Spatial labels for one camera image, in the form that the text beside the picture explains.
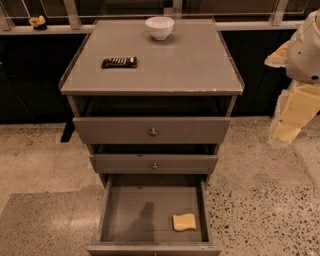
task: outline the drawer handle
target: drawer handle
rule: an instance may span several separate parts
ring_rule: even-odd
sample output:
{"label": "drawer handle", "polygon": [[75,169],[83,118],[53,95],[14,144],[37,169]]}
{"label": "drawer handle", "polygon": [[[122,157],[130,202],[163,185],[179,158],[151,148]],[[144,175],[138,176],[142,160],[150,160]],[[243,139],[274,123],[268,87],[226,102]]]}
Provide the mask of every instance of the drawer handle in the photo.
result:
{"label": "drawer handle", "polygon": [[152,170],[158,170],[158,164],[157,163],[153,163],[152,165]]}
{"label": "drawer handle", "polygon": [[156,137],[158,135],[158,132],[155,128],[152,128],[150,131],[150,136],[151,137]]}

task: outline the speckled floor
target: speckled floor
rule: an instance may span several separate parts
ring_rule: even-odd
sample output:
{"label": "speckled floor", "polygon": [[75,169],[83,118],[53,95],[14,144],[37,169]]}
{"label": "speckled floor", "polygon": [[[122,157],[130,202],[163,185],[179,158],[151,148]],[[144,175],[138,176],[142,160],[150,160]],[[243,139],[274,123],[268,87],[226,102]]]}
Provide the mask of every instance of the speckled floor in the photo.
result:
{"label": "speckled floor", "polygon": [[[285,149],[267,117],[233,118],[208,189],[221,256],[320,255],[320,118]],[[87,256],[103,188],[63,124],[0,126],[0,255]]]}

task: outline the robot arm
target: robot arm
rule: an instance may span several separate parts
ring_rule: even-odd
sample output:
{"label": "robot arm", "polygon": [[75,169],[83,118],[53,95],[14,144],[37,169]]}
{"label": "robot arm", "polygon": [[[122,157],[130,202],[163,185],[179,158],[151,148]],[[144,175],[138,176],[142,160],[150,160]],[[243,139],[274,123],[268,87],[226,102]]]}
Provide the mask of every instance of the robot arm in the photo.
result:
{"label": "robot arm", "polygon": [[320,84],[320,9],[312,12],[291,37],[286,72],[298,82]]}
{"label": "robot arm", "polygon": [[311,13],[265,64],[285,67],[287,76],[297,84],[280,95],[269,130],[270,144],[286,146],[320,111],[320,9]]}

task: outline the white bowl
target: white bowl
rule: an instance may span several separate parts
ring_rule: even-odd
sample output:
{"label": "white bowl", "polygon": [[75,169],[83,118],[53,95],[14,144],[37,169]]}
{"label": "white bowl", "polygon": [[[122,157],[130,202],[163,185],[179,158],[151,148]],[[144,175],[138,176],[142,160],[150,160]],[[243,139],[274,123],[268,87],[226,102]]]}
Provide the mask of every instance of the white bowl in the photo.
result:
{"label": "white bowl", "polygon": [[145,23],[155,40],[165,40],[172,32],[174,20],[169,17],[152,17]]}

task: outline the yellow sponge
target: yellow sponge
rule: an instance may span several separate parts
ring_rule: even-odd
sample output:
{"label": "yellow sponge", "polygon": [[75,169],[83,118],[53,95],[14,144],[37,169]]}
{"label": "yellow sponge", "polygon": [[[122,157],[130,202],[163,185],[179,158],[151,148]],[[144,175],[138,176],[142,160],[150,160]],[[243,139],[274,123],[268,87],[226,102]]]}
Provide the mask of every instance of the yellow sponge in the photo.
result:
{"label": "yellow sponge", "polygon": [[196,230],[196,218],[194,214],[173,215],[173,229],[175,231]]}

